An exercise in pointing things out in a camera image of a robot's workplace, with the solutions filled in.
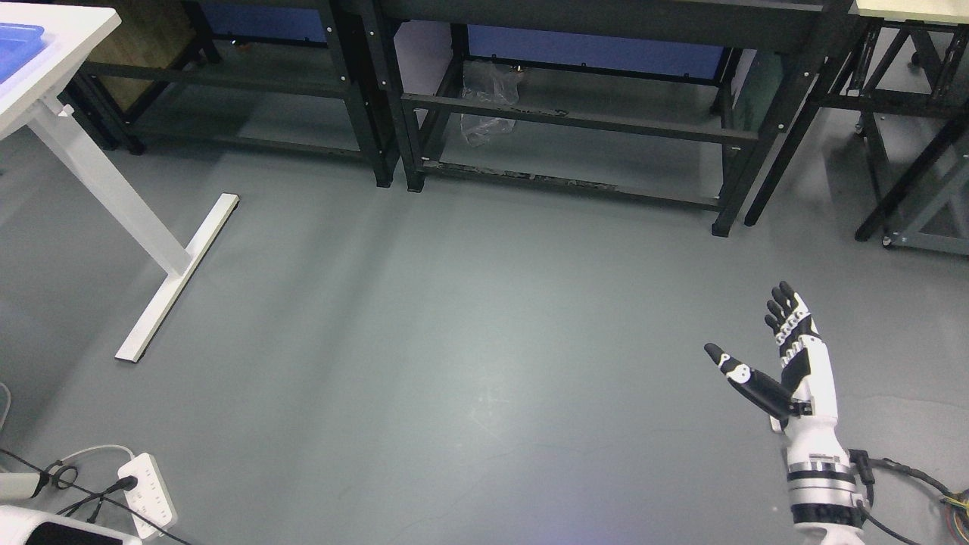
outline black fingertip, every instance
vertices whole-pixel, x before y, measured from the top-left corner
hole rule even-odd
[[[777,321],[779,322],[784,321],[784,309],[781,308],[781,305],[777,304],[777,301],[768,301],[767,310],[770,310],[770,313],[773,314],[775,318],[777,318]]]
[[[765,314],[764,323],[767,324],[776,334],[781,333],[781,325],[777,323],[777,318],[774,318],[770,314]]]
[[[783,308],[785,311],[791,309],[791,306],[788,305],[787,297],[784,296],[784,292],[782,292],[780,288],[771,289],[770,295],[775,301],[777,301],[779,305],[781,305],[781,308]]]
[[[723,355],[724,351],[719,346],[712,342],[708,342],[703,346],[703,350],[706,351],[706,355],[713,360],[714,364],[720,363],[720,356]]]
[[[781,292],[783,292],[784,295],[787,296],[787,298],[790,299],[791,301],[793,301],[794,297],[797,295],[797,292],[794,291],[794,288],[791,287],[791,284],[785,282],[784,280],[781,280]]]

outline electrical outlet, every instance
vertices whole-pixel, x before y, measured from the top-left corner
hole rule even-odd
[[[172,505],[172,497],[165,488],[165,481],[162,480],[155,457],[142,452],[129,463],[118,468],[118,478],[128,476],[138,479],[135,488],[124,491],[128,506],[159,527],[171,528],[178,520],[178,515]],[[132,518],[135,519],[135,529],[141,539],[151,539],[161,533],[135,515],[132,515]]]

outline white table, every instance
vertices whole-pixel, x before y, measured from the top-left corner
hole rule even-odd
[[[0,139],[29,126],[168,274],[115,355],[136,362],[235,209],[238,196],[223,193],[183,248],[80,128],[73,110],[57,100],[88,53],[121,23],[114,10],[0,2],[0,22],[45,28],[44,49],[0,83]]]
[[[967,0],[856,0],[860,16],[925,22],[969,22]]]

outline black screen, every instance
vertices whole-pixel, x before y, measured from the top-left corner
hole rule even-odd
[[[26,545],[121,545],[121,540],[46,522],[30,534]]]

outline robotic hand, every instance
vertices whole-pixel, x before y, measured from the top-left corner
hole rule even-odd
[[[745,398],[770,415],[789,439],[788,491],[794,527],[808,543],[863,545],[863,497],[848,453],[834,435],[838,408],[828,348],[800,295],[787,283],[771,290],[767,325],[780,349],[781,381],[709,343],[706,353]]]

